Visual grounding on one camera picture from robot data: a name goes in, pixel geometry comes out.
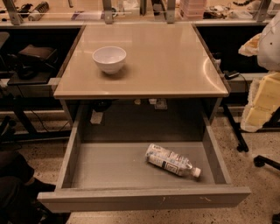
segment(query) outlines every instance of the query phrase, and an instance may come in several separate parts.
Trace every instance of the beige tabletop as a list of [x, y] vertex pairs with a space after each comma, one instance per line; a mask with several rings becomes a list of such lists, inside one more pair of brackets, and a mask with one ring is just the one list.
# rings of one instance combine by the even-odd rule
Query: beige tabletop
[[[100, 71], [92, 53], [127, 52], [123, 69]], [[87, 24], [54, 92], [57, 99], [223, 97], [228, 91], [190, 23]]]

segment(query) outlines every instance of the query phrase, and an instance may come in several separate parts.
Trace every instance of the desk leg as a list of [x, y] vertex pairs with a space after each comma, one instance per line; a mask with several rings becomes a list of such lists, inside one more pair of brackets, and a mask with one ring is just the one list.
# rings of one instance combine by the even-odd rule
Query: desk leg
[[239, 141], [239, 145], [237, 146], [238, 151], [245, 151], [248, 152], [249, 148], [242, 136], [242, 133], [240, 132], [240, 125], [235, 122], [235, 119], [233, 118], [232, 114], [230, 113], [228, 109], [228, 105], [223, 104], [222, 107], [224, 108], [224, 114], [227, 116], [228, 120], [230, 121], [231, 126], [234, 129], [234, 133]]

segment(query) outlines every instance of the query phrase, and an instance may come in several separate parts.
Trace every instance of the wire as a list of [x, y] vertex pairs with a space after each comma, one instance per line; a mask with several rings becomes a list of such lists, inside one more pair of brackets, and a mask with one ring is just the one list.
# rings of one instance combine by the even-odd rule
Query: wire
[[243, 75], [241, 75], [240, 73], [239, 73], [239, 75], [244, 79], [244, 81], [245, 81], [245, 87], [246, 87], [246, 88], [245, 88], [245, 92], [248, 93], [248, 92], [249, 92], [249, 85], [248, 85], [248, 83], [247, 83], [245, 77], [244, 77]]
[[[17, 88], [18, 88], [18, 91], [19, 91], [19, 93], [21, 94], [21, 96], [22, 96], [23, 98], [25, 98], [24, 95], [23, 95], [23, 92], [21, 91], [21, 89], [20, 89], [20, 87], [19, 87], [18, 85], [17, 85]], [[45, 127], [45, 125], [44, 125], [43, 121], [41, 120], [41, 118], [40, 118], [33, 110], [30, 110], [30, 111], [38, 118], [38, 120], [39, 120], [39, 122], [41, 123], [43, 129], [44, 129], [46, 132], [50, 132], [50, 130], [48, 130], [48, 129]], [[69, 122], [66, 122], [66, 123], [62, 126], [62, 128], [60, 128], [58, 131], [63, 130], [68, 124], [69, 124]]]

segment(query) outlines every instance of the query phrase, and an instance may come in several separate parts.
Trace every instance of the floor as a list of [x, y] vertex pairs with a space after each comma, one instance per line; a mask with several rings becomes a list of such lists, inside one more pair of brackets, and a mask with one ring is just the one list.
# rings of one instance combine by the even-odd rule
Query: floor
[[[29, 115], [34, 126], [42, 127], [33, 114]], [[39, 114], [47, 130], [69, 129], [63, 115]], [[265, 165], [254, 166], [253, 158], [263, 155], [280, 161], [279, 132], [243, 133], [249, 152], [239, 152], [228, 119], [219, 112], [213, 120], [213, 131], [220, 147], [234, 186], [249, 186], [252, 193], [237, 207], [216, 209], [182, 209], [125, 212], [71, 213], [68, 224], [130, 224], [130, 223], [180, 223], [180, 224], [269, 224], [272, 214], [280, 213], [280, 171]], [[18, 149], [28, 163], [35, 168], [36, 177], [45, 182], [56, 183], [67, 147], [67, 140], [11, 143], [3, 149]]]

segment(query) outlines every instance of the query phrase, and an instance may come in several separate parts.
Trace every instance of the open drawer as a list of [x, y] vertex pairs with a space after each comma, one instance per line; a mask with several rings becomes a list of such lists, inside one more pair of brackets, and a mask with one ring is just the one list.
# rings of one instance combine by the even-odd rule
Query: open drawer
[[[228, 176], [201, 101], [113, 101], [101, 123], [92, 102], [80, 104], [55, 192], [38, 199], [54, 212], [234, 207], [249, 194]], [[144, 159], [150, 143], [190, 159], [199, 179], [181, 178]]]

